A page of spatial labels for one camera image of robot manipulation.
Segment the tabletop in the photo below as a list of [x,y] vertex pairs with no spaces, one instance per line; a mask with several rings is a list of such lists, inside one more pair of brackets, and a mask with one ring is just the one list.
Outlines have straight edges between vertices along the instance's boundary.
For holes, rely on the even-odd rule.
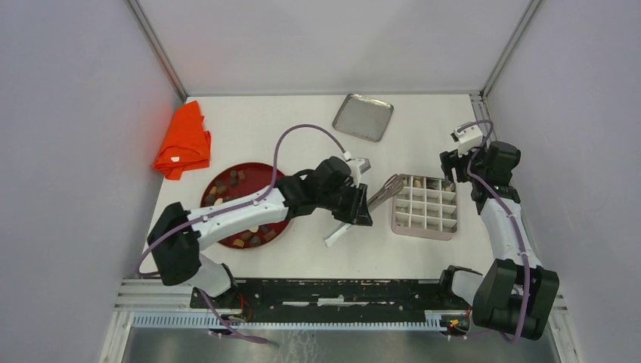
[[[151,226],[170,203],[185,209],[199,207],[204,189],[221,171],[247,162],[271,165],[279,136],[290,126],[311,123],[331,131],[354,157],[370,159],[372,168],[362,178],[370,194],[390,175],[411,174],[442,178],[438,155],[453,150],[452,130],[474,121],[468,95],[370,95],[394,106],[394,113],[378,143],[332,129],[345,96],[234,96],[195,97],[212,134],[211,163],[207,169],[184,172],[179,181],[165,179],[160,188]],[[338,147],[322,132],[299,129],[280,147],[278,169],[291,175],[314,169]],[[458,230],[449,241],[394,234],[390,228],[392,202],[372,211],[373,227],[354,227],[332,247],[323,237],[338,222],[325,210],[291,221],[269,244],[235,250],[215,244],[203,253],[227,264],[237,278],[438,278],[449,265],[485,273],[492,261],[487,230],[470,199],[470,183],[457,184]],[[142,271],[155,271],[149,255]]]

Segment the orange cloth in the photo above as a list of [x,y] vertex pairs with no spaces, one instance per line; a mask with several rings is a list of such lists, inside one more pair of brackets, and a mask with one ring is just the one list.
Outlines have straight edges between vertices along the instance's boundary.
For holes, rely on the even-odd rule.
[[208,167],[212,137],[203,128],[204,119],[197,101],[178,108],[153,168],[167,179],[179,180],[183,171]]

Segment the purple cable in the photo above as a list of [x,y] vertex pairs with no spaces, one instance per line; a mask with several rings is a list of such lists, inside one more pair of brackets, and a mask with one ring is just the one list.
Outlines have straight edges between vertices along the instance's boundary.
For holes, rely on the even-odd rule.
[[[271,181],[269,182],[269,188],[267,188],[267,190],[266,190],[266,191],[265,191],[265,192],[264,192],[260,197],[257,197],[257,198],[255,199],[255,201],[258,201],[258,200],[261,200],[261,199],[263,199],[263,198],[267,197],[267,196],[268,196],[268,194],[270,194],[270,193],[271,193],[271,191],[272,191],[272,190],[274,190],[274,186],[276,185],[276,171],[277,171],[277,161],[278,161],[278,150],[280,149],[280,144],[282,144],[282,143],[283,143],[283,139],[285,139],[285,136],[287,136],[287,134],[289,134],[290,132],[292,132],[292,131],[294,131],[294,130],[296,130],[296,129],[302,129],[302,128],[316,129],[316,130],[318,130],[318,131],[322,131],[322,132],[324,132],[324,133],[325,133],[325,135],[329,136],[329,137],[332,139],[332,141],[334,141],[334,142],[336,143],[336,145],[338,145],[338,147],[339,147],[339,149],[341,150],[341,152],[342,152],[342,153],[345,153],[345,148],[341,145],[341,143],[338,141],[338,139],[337,139],[334,135],[330,134],[330,132],[328,132],[326,129],[323,129],[323,128],[322,128],[322,127],[320,127],[320,126],[310,125],[310,124],[307,124],[307,123],[303,123],[303,124],[301,124],[301,125],[296,125],[296,126],[292,126],[292,127],[288,128],[288,129],[287,129],[285,132],[283,132],[283,134],[278,138],[278,142],[276,143],[276,148],[274,149],[274,167],[273,167],[273,169],[272,169],[272,171],[271,171]],[[136,263],[135,263],[135,267],[134,267],[134,270],[136,271],[136,273],[137,273],[138,277],[140,277],[140,278],[152,278],[152,277],[155,277],[155,276],[159,275],[159,272],[158,272],[158,271],[155,271],[155,272],[141,272],[141,271],[140,271],[140,268],[141,268],[141,266],[142,266],[142,262],[144,261],[144,259],[146,259],[146,258],[147,258],[147,256],[149,256],[149,254],[151,253],[151,251],[153,251],[153,249],[155,249],[156,247],[158,247],[158,245],[160,245],[160,244],[161,244],[164,240],[166,240],[167,238],[171,237],[173,234],[175,234],[175,233],[177,233],[177,232],[181,231],[182,229],[184,229],[184,228],[186,228],[186,227],[189,227],[189,226],[191,226],[191,225],[195,225],[195,224],[196,224],[196,223],[198,223],[198,222],[203,222],[203,220],[204,220],[205,218],[210,219],[210,218],[213,218],[213,217],[215,217],[215,216],[220,216],[220,215],[221,215],[221,214],[223,214],[223,213],[230,212],[230,211],[232,211],[232,210],[236,210],[236,209],[244,208],[244,207],[246,207],[246,206],[251,206],[251,205],[253,204],[253,202],[254,202],[254,201],[253,201],[253,200],[251,200],[251,201],[248,201],[248,202],[245,202],[245,203],[237,204],[237,205],[235,205],[235,206],[229,206],[229,207],[227,207],[227,208],[217,209],[217,210],[215,210],[215,211],[213,211],[213,212],[211,212],[211,213],[209,213],[209,214],[206,214],[206,215],[204,215],[204,216],[200,216],[200,217],[198,217],[198,218],[196,218],[196,219],[192,219],[192,220],[187,221],[187,222],[185,222],[185,223],[183,223],[183,224],[181,224],[181,225],[179,225],[179,226],[177,226],[177,227],[174,227],[174,228],[170,229],[170,230],[169,230],[169,231],[167,231],[165,234],[163,234],[162,236],[160,236],[157,240],[155,240],[155,241],[154,241],[154,242],[153,242],[153,243],[152,243],[152,244],[151,244],[151,245],[150,245],[150,246],[149,246],[149,247],[148,247],[148,248],[147,248],[147,249],[142,253],[142,255],[140,256],[140,258],[136,261]],[[199,291],[200,291],[200,293],[201,293],[201,294],[203,294],[203,297],[204,297],[204,296],[206,296],[206,293],[204,293],[201,289],[199,289]],[[258,339],[258,340],[263,340],[264,338],[260,338],[260,337],[245,337],[244,335],[242,335],[242,334],[238,333],[238,332],[237,332],[237,331],[235,331],[233,328],[229,327],[229,324],[227,324],[227,323],[226,323],[226,321],[224,321],[224,320],[222,320],[222,319],[220,318],[220,315],[219,315],[219,314],[217,313],[217,311],[213,308],[213,305],[212,305],[212,304],[211,304],[211,302],[209,301],[209,298],[205,298],[205,301],[207,302],[207,306],[208,306],[208,307],[209,307],[209,308],[214,312],[214,315],[216,315],[216,317],[219,319],[219,321],[220,321],[220,322],[221,322],[221,323],[222,323],[222,324],[223,324],[227,329],[229,329],[229,331],[231,331],[231,332],[232,332],[232,334],[233,334],[233,335],[226,336],[226,337],[237,337],[237,338],[240,338],[240,339],[245,339],[245,340],[250,341],[250,342],[252,342],[252,343],[266,343],[266,342],[267,342],[267,340],[265,340],[264,342],[263,342],[263,341],[260,341],[260,342],[259,342],[259,341],[255,341],[255,340],[247,339],[247,338],[256,338],[256,339]]]
[[506,334],[503,334],[503,338],[507,340],[509,343],[516,343],[519,341],[519,338],[521,337],[521,333],[523,332],[523,324],[525,323],[525,313],[528,310],[528,300],[530,297],[530,261],[528,260],[528,255],[525,254],[525,242],[523,241],[523,236],[521,236],[521,230],[519,229],[519,224],[516,221],[516,218],[512,215],[512,211],[509,209],[509,207],[501,200],[497,192],[494,191],[494,189],[488,185],[488,183],[485,182],[480,176],[474,174],[472,170],[470,169],[470,166],[472,165],[472,161],[476,158],[476,155],[478,155],[478,152],[481,151],[481,148],[485,146],[485,143],[488,142],[488,139],[490,138],[490,135],[492,135],[492,132],[494,130],[494,123],[490,121],[489,119],[483,119],[480,121],[476,121],[474,123],[468,123],[467,125],[464,125],[463,127],[459,128],[457,132],[461,132],[464,129],[468,129],[469,127],[480,125],[482,123],[487,123],[490,126],[490,129],[488,130],[488,134],[483,137],[483,141],[481,142],[481,147],[477,149],[473,154],[472,157],[469,159],[469,163],[467,164],[467,175],[471,176],[474,178],[477,182],[481,183],[485,189],[490,192],[492,197],[499,203],[501,208],[505,210],[505,213],[507,213],[509,220],[512,222],[512,226],[514,227],[514,232],[516,233],[516,240],[519,242],[519,248],[523,252],[521,257],[523,258],[523,269],[525,271],[525,282],[523,284],[523,299],[521,300],[521,311],[519,313],[519,321],[516,323],[516,331],[514,332],[514,337],[512,339],[508,338]]

